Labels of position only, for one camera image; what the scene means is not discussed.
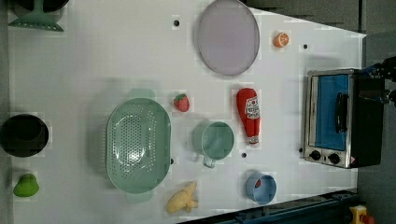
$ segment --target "red fruit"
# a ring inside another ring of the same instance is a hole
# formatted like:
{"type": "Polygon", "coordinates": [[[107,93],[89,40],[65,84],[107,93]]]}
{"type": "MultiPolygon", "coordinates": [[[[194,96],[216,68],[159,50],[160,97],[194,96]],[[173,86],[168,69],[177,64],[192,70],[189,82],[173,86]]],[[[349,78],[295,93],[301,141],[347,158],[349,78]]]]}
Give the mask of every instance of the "red fruit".
{"type": "Polygon", "coordinates": [[[187,98],[186,94],[180,94],[175,97],[174,105],[181,112],[186,112],[190,108],[189,98],[187,98]]]}
{"type": "Polygon", "coordinates": [[[262,182],[260,181],[260,180],[258,180],[257,182],[256,182],[256,185],[254,186],[254,188],[258,188],[259,186],[261,186],[262,185],[262,182]]]}

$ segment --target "black pot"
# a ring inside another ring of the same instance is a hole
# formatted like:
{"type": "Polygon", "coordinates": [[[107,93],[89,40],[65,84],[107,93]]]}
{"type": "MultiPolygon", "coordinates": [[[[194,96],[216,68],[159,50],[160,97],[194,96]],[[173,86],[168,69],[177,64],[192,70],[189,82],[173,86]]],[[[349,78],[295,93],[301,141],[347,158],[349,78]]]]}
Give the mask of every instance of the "black pot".
{"type": "MultiPolygon", "coordinates": [[[[33,10],[35,0],[12,0],[28,10],[33,10]]],[[[64,7],[69,0],[44,0],[44,12],[53,12],[64,7]]]]}
{"type": "Polygon", "coordinates": [[[0,145],[16,157],[31,157],[49,141],[49,129],[43,120],[33,115],[17,115],[0,128],[0,145]]]}

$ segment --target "black cable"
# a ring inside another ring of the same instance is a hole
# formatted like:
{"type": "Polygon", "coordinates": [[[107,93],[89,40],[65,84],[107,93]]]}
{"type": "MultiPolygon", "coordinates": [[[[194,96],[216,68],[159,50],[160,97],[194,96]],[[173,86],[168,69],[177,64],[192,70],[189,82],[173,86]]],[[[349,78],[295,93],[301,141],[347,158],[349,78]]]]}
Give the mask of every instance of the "black cable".
{"type": "Polygon", "coordinates": [[[363,0],[359,0],[359,25],[358,25],[359,33],[361,33],[362,11],[363,11],[363,0]]]}

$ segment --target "orange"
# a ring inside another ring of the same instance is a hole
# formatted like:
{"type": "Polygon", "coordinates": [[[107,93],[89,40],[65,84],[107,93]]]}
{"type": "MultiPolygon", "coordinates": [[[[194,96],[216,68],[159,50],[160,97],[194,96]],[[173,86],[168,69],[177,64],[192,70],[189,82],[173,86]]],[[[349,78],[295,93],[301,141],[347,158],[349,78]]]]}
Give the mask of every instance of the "orange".
{"type": "Polygon", "coordinates": [[[285,33],[280,33],[274,38],[274,45],[277,48],[283,48],[289,44],[289,36],[285,33]]]}

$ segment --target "blue bowl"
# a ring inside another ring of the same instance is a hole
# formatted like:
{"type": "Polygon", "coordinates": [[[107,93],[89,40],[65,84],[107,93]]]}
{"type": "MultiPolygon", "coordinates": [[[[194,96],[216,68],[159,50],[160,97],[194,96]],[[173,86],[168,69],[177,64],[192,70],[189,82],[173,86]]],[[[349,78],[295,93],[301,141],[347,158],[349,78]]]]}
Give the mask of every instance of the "blue bowl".
{"type": "Polygon", "coordinates": [[[275,197],[276,182],[270,175],[256,172],[248,178],[246,191],[249,199],[259,204],[267,204],[275,197]]]}

